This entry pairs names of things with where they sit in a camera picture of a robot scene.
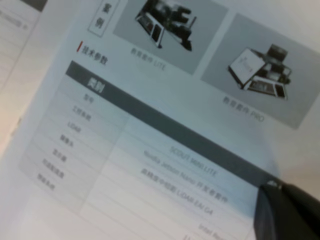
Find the white paper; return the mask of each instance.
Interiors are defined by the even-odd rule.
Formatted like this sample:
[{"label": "white paper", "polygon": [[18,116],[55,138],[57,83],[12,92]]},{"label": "white paper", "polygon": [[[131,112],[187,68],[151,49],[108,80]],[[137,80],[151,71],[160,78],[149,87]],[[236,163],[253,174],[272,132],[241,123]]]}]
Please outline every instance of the white paper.
[{"label": "white paper", "polygon": [[[319,26],[305,20],[310,32],[297,31],[281,7],[285,1],[184,0],[196,15],[204,6],[219,11],[220,23],[204,33],[207,18],[197,18],[191,51],[167,28],[158,48],[135,19],[145,2],[83,3],[3,157],[1,239],[247,240],[254,239],[263,181],[281,178],[319,194],[319,99],[292,128],[203,78],[228,43],[228,30],[240,22],[281,32],[295,40],[281,47],[299,42],[315,59]],[[318,18],[314,8],[286,7]],[[141,42],[133,43],[137,38]],[[249,47],[265,54],[281,44],[273,40]],[[226,74],[241,51],[225,61]],[[179,53],[194,57],[181,59],[188,68],[177,61]],[[294,65],[287,58],[285,64]],[[234,80],[233,87],[239,95],[257,94]]]}]

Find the printed page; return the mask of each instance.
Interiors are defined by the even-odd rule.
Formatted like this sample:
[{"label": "printed page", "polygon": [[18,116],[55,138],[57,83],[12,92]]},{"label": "printed page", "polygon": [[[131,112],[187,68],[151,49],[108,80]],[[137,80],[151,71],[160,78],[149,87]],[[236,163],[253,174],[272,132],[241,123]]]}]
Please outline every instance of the printed page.
[{"label": "printed page", "polygon": [[1,239],[254,240],[260,185],[319,196],[308,1],[84,2],[1,162]]},{"label": "printed page", "polygon": [[48,71],[80,3],[0,1],[0,154]]}]

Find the product caption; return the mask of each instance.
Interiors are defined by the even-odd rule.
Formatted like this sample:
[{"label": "product caption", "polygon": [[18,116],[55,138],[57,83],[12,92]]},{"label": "product caption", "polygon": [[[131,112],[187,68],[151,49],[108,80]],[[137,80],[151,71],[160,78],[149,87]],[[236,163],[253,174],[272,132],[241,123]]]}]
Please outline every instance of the product caption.
[{"label": "product caption", "polygon": [[265,116],[262,114],[251,110],[248,106],[244,106],[243,104],[237,102],[234,99],[229,98],[228,96],[225,96],[223,99],[223,103],[229,106],[230,108],[233,108],[240,113],[243,113],[245,115],[249,115],[251,118],[255,119],[256,121],[263,123],[265,121]]},{"label": "product caption", "polygon": [[132,48],[131,54],[136,56],[137,58],[145,61],[146,63],[151,64],[155,68],[158,68],[162,71],[166,70],[166,65],[163,62],[153,59],[152,56],[149,56],[148,54],[146,54],[145,52],[143,52],[141,50],[138,50],[136,48]]}]

